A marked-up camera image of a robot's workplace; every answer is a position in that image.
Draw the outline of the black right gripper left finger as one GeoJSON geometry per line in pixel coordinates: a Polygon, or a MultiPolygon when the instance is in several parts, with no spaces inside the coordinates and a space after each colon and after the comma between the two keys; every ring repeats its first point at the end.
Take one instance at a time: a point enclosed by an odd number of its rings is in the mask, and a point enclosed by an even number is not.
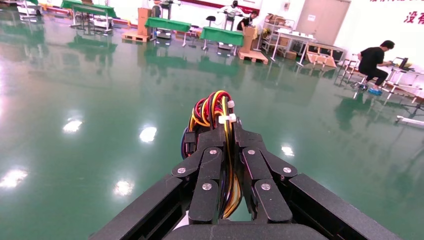
{"type": "Polygon", "coordinates": [[[163,240],[189,213],[195,224],[211,224],[220,214],[223,126],[198,136],[197,150],[153,184],[91,240],[163,240]]]}

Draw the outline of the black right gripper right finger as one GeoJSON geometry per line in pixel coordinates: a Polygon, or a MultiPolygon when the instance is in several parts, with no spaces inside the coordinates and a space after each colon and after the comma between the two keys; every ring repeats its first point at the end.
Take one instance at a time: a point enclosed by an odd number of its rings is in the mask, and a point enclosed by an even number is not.
{"type": "Polygon", "coordinates": [[[396,240],[398,236],[233,124],[243,188],[259,240],[396,240]]]}

